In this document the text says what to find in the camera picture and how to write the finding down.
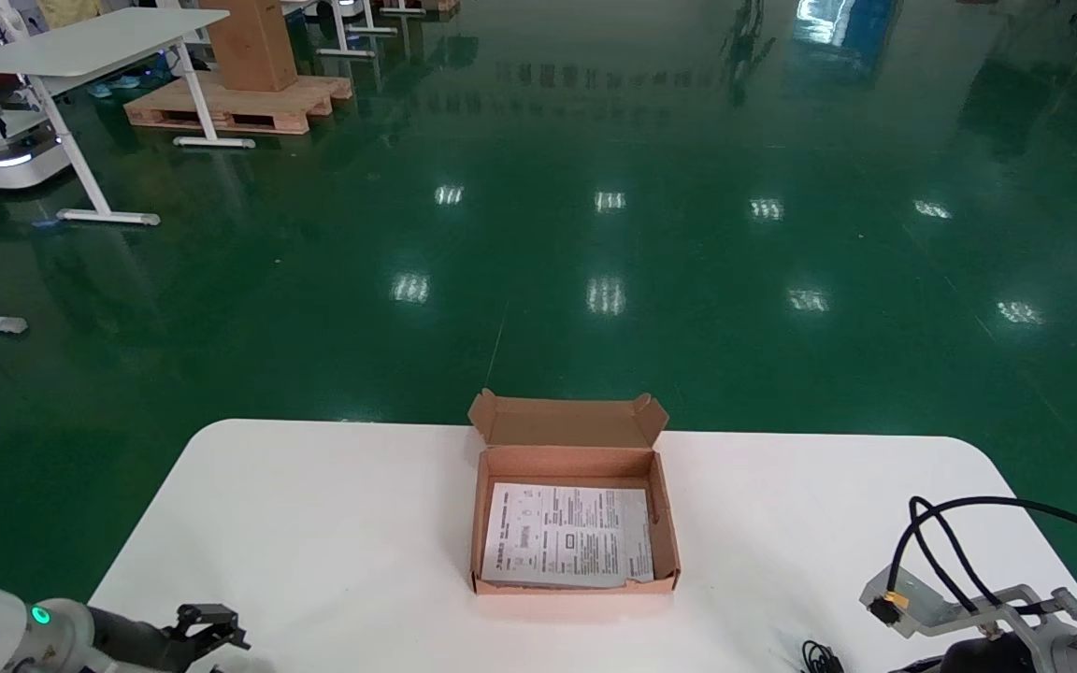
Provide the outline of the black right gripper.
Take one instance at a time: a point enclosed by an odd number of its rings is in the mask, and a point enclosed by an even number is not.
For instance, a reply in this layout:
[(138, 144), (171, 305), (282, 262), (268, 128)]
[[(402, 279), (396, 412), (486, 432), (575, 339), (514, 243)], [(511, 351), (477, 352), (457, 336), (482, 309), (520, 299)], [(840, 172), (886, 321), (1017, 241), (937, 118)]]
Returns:
[(890, 670), (890, 673), (975, 673), (975, 672), (1053, 672), (1017, 632), (996, 639), (960, 640), (945, 655), (927, 657)]

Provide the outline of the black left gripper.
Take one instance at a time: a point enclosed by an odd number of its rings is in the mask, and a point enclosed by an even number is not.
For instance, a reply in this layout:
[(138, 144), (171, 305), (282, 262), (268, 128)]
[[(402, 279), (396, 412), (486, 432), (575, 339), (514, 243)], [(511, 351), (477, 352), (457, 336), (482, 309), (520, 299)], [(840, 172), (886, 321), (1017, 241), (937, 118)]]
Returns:
[(108, 609), (88, 609), (93, 621), (90, 647), (125, 664), (159, 672), (184, 672), (198, 660), (225, 646), (240, 651), (251, 650), (251, 643), (244, 639), (244, 629), (237, 627), (238, 616), (235, 611), (216, 602), (183, 604), (177, 609), (176, 630), (208, 626), (183, 639), (184, 656), (182, 647), (174, 643), (172, 626), (158, 627), (132, 621)]

